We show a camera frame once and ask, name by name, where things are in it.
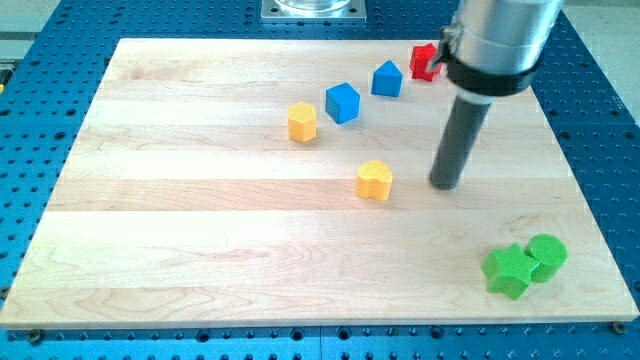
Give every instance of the colored block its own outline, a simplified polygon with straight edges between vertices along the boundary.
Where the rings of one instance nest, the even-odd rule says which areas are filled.
[[[387,164],[380,160],[366,162],[358,170],[356,195],[363,199],[387,200],[392,181],[393,174]]]
[[[373,73],[373,84],[371,85],[373,95],[398,97],[401,87],[402,72],[393,61],[385,62]]]
[[[338,124],[355,119],[360,113],[360,94],[349,83],[327,89],[325,111]]]
[[[435,77],[440,74],[442,64],[439,64],[433,72],[427,72],[429,60],[436,56],[437,52],[438,49],[431,43],[424,46],[413,47],[413,51],[411,52],[411,62],[409,63],[412,79],[433,81]]]
[[[540,262],[540,266],[531,274],[531,281],[534,282],[549,281],[569,258],[562,241],[549,234],[534,236],[529,241],[525,253]]]
[[[487,276],[487,291],[503,293],[517,300],[531,284],[531,273],[539,265],[518,244],[495,249],[482,264],[482,271]]]
[[[287,109],[289,117],[289,137],[305,142],[316,137],[316,108],[304,102],[291,105]]]

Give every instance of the blue block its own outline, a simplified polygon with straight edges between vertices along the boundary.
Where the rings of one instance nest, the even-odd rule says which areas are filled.
[[[373,73],[373,84],[371,85],[373,95],[398,97],[401,87],[402,72],[398,70],[393,61],[387,61]]]
[[[349,83],[327,89],[325,111],[338,124],[358,117],[360,94]]]

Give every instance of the green star block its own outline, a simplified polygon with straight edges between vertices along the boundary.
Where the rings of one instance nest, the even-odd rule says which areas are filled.
[[[531,273],[540,263],[525,255],[520,245],[495,249],[482,264],[487,275],[487,291],[503,293],[517,300],[531,284]]]
[[[548,234],[534,236],[529,241],[525,253],[540,262],[540,266],[531,274],[533,282],[549,281],[569,257],[562,241]]]

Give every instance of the yellow heart block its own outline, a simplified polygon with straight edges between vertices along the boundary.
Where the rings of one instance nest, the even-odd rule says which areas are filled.
[[[316,108],[304,102],[291,105],[287,111],[289,116],[289,137],[292,140],[305,142],[316,137]]]
[[[387,164],[380,160],[366,162],[358,170],[356,195],[363,199],[387,200],[392,180],[393,174]]]

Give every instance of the blue table surface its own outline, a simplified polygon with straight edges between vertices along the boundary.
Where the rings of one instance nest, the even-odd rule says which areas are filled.
[[[121,37],[435,39],[456,1],[368,0],[366,24],[261,24],[256,0],[62,0],[0,95],[0,287],[16,276]],[[533,90],[638,303],[640,131],[560,14]],[[640,320],[171,330],[0,330],[0,359],[637,359]]]

